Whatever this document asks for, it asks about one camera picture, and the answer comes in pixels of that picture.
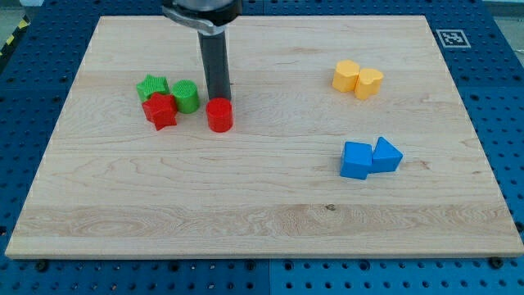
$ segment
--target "blue pegboard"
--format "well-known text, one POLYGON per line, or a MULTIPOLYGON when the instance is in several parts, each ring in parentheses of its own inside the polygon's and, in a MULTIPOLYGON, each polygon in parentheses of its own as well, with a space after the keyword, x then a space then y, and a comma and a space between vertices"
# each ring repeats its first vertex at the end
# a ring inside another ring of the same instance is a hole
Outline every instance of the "blue pegboard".
MULTIPOLYGON (((524 70, 477 0, 245 0, 247 15, 424 15, 462 30, 437 43, 513 218, 524 221, 524 70)), ((99 16, 159 15, 160 0, 47 0, 0 75, 0 249, 7 241, 99 16)), ((10 261, 0 294, 524 293, 524 260, 10 261)))

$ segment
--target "blue cube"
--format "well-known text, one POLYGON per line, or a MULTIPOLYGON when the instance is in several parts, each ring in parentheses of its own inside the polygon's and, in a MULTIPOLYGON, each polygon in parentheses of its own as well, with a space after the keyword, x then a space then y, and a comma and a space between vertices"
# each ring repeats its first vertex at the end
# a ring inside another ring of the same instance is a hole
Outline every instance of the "blue cube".
POLYGON ((341 157, 341 176, 354 179, 368 178, 372 165, 372 148, 366 143, 346 142, 341 157))
POLYGON ((369 173, 395 171, 400 164, 400 160, 402 160, 402 156, 402 152, 385 138, 378 138, 377 146, 375 146, 375 151, 373 152, 373 164, 369 173))

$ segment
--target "wood grain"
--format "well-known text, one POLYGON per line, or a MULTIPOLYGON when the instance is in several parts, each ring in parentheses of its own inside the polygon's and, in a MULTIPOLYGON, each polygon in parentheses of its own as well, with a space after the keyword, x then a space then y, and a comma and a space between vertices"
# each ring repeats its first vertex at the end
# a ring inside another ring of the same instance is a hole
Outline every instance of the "wood grain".
POLYGON ((6 254, 524 252, 423 17, 242 17, 229 26, 228 50, 233 129, 211 132, 201 107, 156 132, 134 85, 146 73, 171 84, 193 79, 203 105, 197 34, 163 17, 102 17, 6 254), (385 74, 378 95, 361 102, 330 86, 346 58, 385 74), (338 176, 346 140, 382 135, 404 153, 398 171, 366 181, 338 176))

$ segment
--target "toy block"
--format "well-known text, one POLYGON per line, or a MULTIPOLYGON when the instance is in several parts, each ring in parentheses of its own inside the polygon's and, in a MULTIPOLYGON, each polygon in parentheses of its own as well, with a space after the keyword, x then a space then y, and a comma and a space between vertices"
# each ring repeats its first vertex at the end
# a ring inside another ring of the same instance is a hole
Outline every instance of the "toy block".
POLYGON ((370 144, 346 142, 341 157, 341 176, 362 180, 368 178, 372 165, 371 151, 370 144))
POLYGON ((380 91, 384 74, 375 69, 362 69, 355 85, 355 96, 360 100, 368 99, 372 94, 380 91))
POLYGON ((400 164, 400 160, 402 160, 402 156, 402 152, 396 149, 396 147, 385 138, 378 138, 369 173, 395 171, 400 164))
POLYGON ((354 61, 339 61, 333 75, 333 88, 343 93, 354 90, 359 70, 359 64, 354 61))
POLYGON ((165 77, 146 75, 146 78, 137 84, 137 92, 140 101, 145 102, 153 93, 169 94, 169 85, 165 77))
POLYGON ((146 119, 155 124, 156 130, 177 124, 174 118, 177 106, 171 94, 153 93, 151 98, 142 104, 142 108, 146 119))
POLYGON ((176 98, 178 111, 183 114, 191 114, 200 107, 197 85, 191 80, 183 79, 175 83, 171 93, 176 98))
POLYGON ((214 132, 226 132, 233 126, 233 106, 228 99, 213 98, 206 106, 207 124, 214 132))

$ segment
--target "yellow and black tape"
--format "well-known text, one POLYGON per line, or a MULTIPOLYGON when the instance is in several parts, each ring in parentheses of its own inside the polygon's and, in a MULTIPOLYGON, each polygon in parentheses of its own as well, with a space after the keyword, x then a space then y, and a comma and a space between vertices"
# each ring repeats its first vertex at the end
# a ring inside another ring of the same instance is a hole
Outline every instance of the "yellow and black tape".
POLYGON ((29 27, 29 19, 27 16, 20 21, 18 26, 15 28, 15 31, 9 38, 7 38, 6 43, 0 49, 0 74, 3 72, 3 69, 7 66, 11 55, 15 51, 16 47, 24 37, 25 32, 29 27))

